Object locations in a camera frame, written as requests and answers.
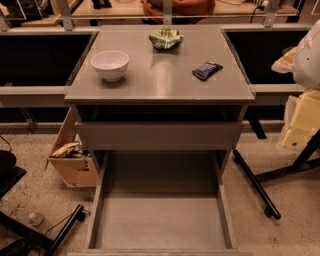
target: metal frame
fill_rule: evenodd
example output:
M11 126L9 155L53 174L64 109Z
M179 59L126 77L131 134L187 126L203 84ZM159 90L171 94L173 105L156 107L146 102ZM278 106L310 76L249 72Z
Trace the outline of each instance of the metal frame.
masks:
M69 10L67 0L56 0L56 1L59 7L64 29L66 31L72 31L74 29L74 24L73 24L73 21L71 20L71 12Z
M172 1L163 1L163 24L172 24Z
M287 23L295 23L298 22L300 19L300 14L302 12L302 9L304 7L306 0L295 0L293 7L298 10L298 15L291 16L287 18Z
M311 15L319 15L320 13L319 12L316 12L316 9L318 8L318 5L319 5L319 0L317 0L317 2L314 4L314 7L311 11Z
M23 114L24 118L26 119L27 123L29 124L29 128L31 132L34 132L34 130L37 128L37 120L31 113L31 111L28 108L20 108L21 113Z
M267 15L266 15L264 22L263 22L264 26L266 28L272 27L272 25L276 19L279 1L280 0L273 0L270 2L269 6L268 6Z
M320 130L318 130L318 132L310 139L307 146L300 153L300 155L292 165L258 175L254 175L240 153L237 150L233 150L235 161L240 164L245 174L252 182L253 187L256 189L261 199L264 201L266 205L264 213L267 217L273 216L275 219L279 220L281 218L281 214L260 183L320 167L320 158L309 160L312 154L319 148L319 145Z
M12 169L6 171L1 176L0 181L0 199L26 174L27 172L20 167L13 167ZM52 256L57 250L65 236L68 234L69 230L73 226L76 220L83 220L84 215L84 206L78 205L71 216L68 218L67 222L64 224L58 235L54 240L46 237L45 235L21 224L20 222L8 217L3 212L0 211L0 224L9 228L16 234L22 237L22 239L13 242L5 248L0 249L0 255L7 255L6 250L10 246L16 245L16 243L23 242L26 246L23 252L19 252L19 255L28 255L33 246L40 247L45 249L45 256Z
M0 9L0 31L6 32L10 29L10 27L11 27L10 24L8 23L2 10Z

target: clutter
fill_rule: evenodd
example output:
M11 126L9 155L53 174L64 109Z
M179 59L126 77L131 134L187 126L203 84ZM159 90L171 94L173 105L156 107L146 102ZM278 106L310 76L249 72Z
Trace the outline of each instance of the clutter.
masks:
M64 144L62 147L57 149L53 154L52 157L56 158L64 158L64 157L71 157L72 152L75 151L76 147L79 145L78 142L70 142Z
M156 49L170 49L173 46L179 44L183 36L179 34L179 31L171 27L163 27L160 30L153 31L149 35L149 39Z
M293 72L293 58L296 53L297 47L292 48L290 51L285 53L280 59L275 61L271 66L271 69L275 72L285 74Z
M67 187L95 187L98 171L87 150L82 149L82 142L75 129L76 119L70 110L53 145L48 161L59 173ZM66 146L69 157L53 157Z

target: black cable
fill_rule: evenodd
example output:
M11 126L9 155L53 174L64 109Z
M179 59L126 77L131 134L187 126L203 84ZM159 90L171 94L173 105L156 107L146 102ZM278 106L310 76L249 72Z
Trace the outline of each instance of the black cable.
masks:
M9 152L11 152L11 145L10 145L10 143L9 143L5 138L3 138L2 135L0 135L0 138L3 139L4 142L6 142L6 143L8 144L8 146L9 146Z
M256 8L254 8L252 14L251 14L251 20L250 20L250 23L252 23L252 20L253 20L253 16L256 12L256 10L260 10L260 11L263 11L264 10L264 6L263 5L260 5L260 6L257 6Z
M88 210L82 210L82 212L87 213L88 215L91 214ZM60 220L57 224L53 225L51 228L49 228L43 235L46 236L52 229L59 226L62 222L64 222L66 219L68 219L73 213L69 214L68 216L64 217L62 220Z
M66 219L68 219L72 214L69 214L67 217L63 218L61 221L59 221L57 224L49 228L43 235L47 235L52 229L59 226L62 222L64 222Z

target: cabinet top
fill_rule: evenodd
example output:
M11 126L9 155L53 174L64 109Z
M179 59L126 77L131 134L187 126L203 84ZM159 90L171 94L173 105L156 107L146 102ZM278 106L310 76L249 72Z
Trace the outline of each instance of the cabinet top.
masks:
M169 50L157 50L149 34L163 26L102 26L65 97L66 104L246 104L254 94L242 74L219 25L174 25L184 36ZM124 77L100 78L90 64L102 51L129 55ZM223 69L207 81L192 70L211 60Z

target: black stand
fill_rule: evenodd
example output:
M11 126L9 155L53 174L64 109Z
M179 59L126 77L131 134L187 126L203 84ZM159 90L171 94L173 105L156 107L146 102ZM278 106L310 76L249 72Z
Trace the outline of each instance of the black stand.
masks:
M247 120L250 123L252 130L257 135L259 140L264 140L267 138L267 135L265 134L265 132L262 128L262 125L257 117L250 116L247 118Z
M302 12L303 6L305 4L306 0L295 0L293 4L293 8L295 8L298 11L298 14L295 16L290 16L287 18L286 23L298 23L300 19L300 14Z
M267 217L273 216L274 218L279 220L281 218L281 214L279 213L275 205L272 203L271 199L269 198L269 196L267 195L260 183L284 177L287 175L307 171L315 167L320 167L320 158L309 160L311 155L318 149L319 145L320 130L318 130L318 132L310 139L307 146L304 148L304 150L301 152L301 154L298 156L298 158L292 165L258 175L254 175L249 166L246 164L246 162L240 155L240 153L237 150L233 150L235 161L241 165L242 169L245 171L246 175L252 182L252 185L257 190L260 197L266 204L264 212Z
M0 181L0 199L4 196L11 187L13 187L26 173L25 170L14 167L11 170L8 170L2 177ZM23 239L19 239L7 247L0 250L0 255L17 255L17 256L26 256L29 254L33 247L45 249L45 256L51 256L54 254L56 249L61 244L62 240L65 238L72 225L76 220L84 219L84 207L78 205L72 215L69 217L68 221L60 230L59 234L54 240L46 237L45 235L38 233L37 231L28 228L27 226L21 224L18 221L6 216L0 211L0 224L6 228L12 230L16 234L20 235Z

